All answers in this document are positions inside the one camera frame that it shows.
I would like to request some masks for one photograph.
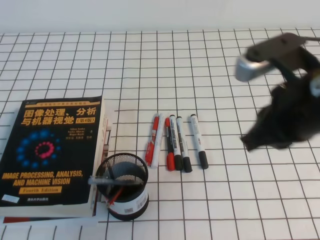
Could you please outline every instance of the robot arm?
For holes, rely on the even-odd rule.
[[[320,132],[320,62],[301,47],[307,40],[285,33],[247,49],[237,60],[235,77],[247,82],[277,68],[286,82],[271,91],[272,101],[257,114],[255,125],[241,140],[248,151],[269,145],[276,149],[302,142]],[[306,74],[297,77],[294,70]]]

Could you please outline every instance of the book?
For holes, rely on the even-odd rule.
[[[92,216],[107,122],[102,96],[23,101],[0,161],[0,215]]]

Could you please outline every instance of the whiteboard marker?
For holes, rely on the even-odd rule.
[[[173,145],[173,154],[174,154],[174,164],[175,170],[182,170],[183,169],[183,162],[181,157],[181,151],[179,146],[179,139],[178,139],[178,131],[177,131],[177,120],[175,115],[170,116],[170,128],[171,128],[171,139]]]
[[[162,135],[164,133],[164,126],[165,126],[165,116],[163,115],[163,113],[160,113],[158,130],[156,131],[153,157],[152,157],[152,163],[151,163],[151,168],[153,169],[157,168],[159,165],[159,154],[161,149]]]
[[[207,155],[205,152],[204,142],[202,141],[202,136],[199,129],[199,122],[198,118],[195,114],[192,114],[190,117],[191,120],[191,126],[192,131],[194,135],[194,139],[196,142],[196,148],[198,149],[200,164],[202,169],[207,169],[209,167],[208,161],[207,161]]]
[[[186,135],[183,129],[183,121],[180,116],[176,118],[176,126],[178,130],[179,144],[180,144],[180,150],[181,150],[181,155],[183,160],[183,168],[186,173],[190,173],[192,172],[192,166],[191,166],[190,157],[189,157]]]

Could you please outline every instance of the red pen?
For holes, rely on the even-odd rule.
[[[153,126],[152,126],[151,138],[146,148],[145,157],[144,157],[146,164],[148,166],[151,166],[152,157],[154,155],[158,124],[159,124],[159,116],[155,116],[153,121]]]
[[[167,117],[165,119],[165,127],[166,127],[166,144],[168,148],[168,155],[166,156],[166,167],[169,171],[176,170],[175,164],[175,155],[174,155],[174,147],[171,139],[171,128],[170,128],[170,119]]]

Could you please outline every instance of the pen holder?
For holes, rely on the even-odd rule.
[[[106,198],[109,213],[116,219],[131,221],[140,217],[148,207],[149,195],[146,163],[131,153],[118,153],[104,160],[96,171],[97,177],[118,181],[136,181],[140,185],[97,185]]]

